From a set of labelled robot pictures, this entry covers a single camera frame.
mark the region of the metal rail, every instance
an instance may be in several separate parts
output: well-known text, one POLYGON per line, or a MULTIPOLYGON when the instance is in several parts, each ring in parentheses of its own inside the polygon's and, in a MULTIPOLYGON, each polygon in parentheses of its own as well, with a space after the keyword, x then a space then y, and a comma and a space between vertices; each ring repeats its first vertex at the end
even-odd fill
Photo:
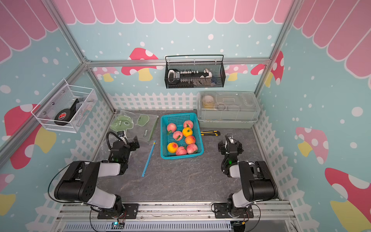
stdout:
POLYGON ((285 22, 282 25, 282 29, 280 31, 280 34, 278 35, 277 41, 275 43, 275 47, 273 48, 272 55, 270 56, 271 62, 265 67, 262 77, 260 78, 260 81, 256 87, 255 95, 258 96, 260 94, 260 91, 263 89, 263 84, 265 80, 268 77, 268 74, 270 73, 273 64, 281 50, 282 44, 284 43, 288 33, 290 32, 291 25, 296 17, 296 14, 299 12, 300 7, 304 0, 294 0, 289 12, 287 13, 287 16, 285 18, 285 22))

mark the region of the plastic lid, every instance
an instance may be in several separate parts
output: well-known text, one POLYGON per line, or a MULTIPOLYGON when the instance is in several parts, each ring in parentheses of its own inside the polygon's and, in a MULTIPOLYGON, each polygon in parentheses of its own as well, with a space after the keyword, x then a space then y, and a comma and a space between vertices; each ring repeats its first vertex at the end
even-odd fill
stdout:
POLYGON ((252 92, 201 91, 200 120, 256 121, 260 107, 252 92))

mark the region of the clear plastic storage box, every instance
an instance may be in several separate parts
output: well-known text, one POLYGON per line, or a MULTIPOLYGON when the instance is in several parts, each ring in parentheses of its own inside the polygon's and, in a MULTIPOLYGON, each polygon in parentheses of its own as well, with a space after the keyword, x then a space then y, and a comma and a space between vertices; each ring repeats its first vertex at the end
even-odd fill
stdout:
POLYGON ((200 92, 197 106, 200 127, 251 128, 259 113, 252 92, 200 92))

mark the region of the black cable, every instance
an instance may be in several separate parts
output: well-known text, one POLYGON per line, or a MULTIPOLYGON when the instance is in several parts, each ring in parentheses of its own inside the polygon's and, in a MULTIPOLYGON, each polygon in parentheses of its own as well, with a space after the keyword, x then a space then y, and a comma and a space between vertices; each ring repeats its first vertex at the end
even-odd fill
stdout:
POLYGON ((95 230, 94 227, 93 227, 93 225, 92 225, 92 210, 93 210, 93 208, 90 206, 90 214, 89 214, 90 226, 92 227, 92 229, 93 229, 95 232, 99 232, 99 231, 95 230))
POLYGON ((256 205, 256 207, 259 209, 259 219, 257 220, 256 225, 255 225, 253 228, 251 228, 250 230, 246 231, 246 232, 250 232, 250 231, 252 231, 253 229, 255 229, 255 227, 259 224, 260 218, 262 217, 262 212, 261 212, 261 210, 260 210, 260 207, 257 206, 257 204, 252 204, 252 205, 256 205))

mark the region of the black metal plate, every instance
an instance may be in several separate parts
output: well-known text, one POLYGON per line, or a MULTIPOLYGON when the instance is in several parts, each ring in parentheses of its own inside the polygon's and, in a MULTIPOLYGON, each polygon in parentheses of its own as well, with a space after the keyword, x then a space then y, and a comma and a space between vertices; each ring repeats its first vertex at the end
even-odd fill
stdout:
MULTIPOLYGON (((215 203, 214 204, 215 209, 215 218, 233 218, 228 214, 228 208, 227 203, 215 203)), ((254 218, 254 213, 251 208, 251 206, 246 208, 246 212, 248 213, 248 216, 246 213, 241 214, 238 218, 254 218)))
MULTIPOLYGON (((123 205, 126 209, 125 219, 136 219, 137 213, 138 213, 138 204, 123 204, 123 205)), ((98 219, 112 219, 110 216, 106 216, 103 212, 99 212, 97 218, 98 219)))

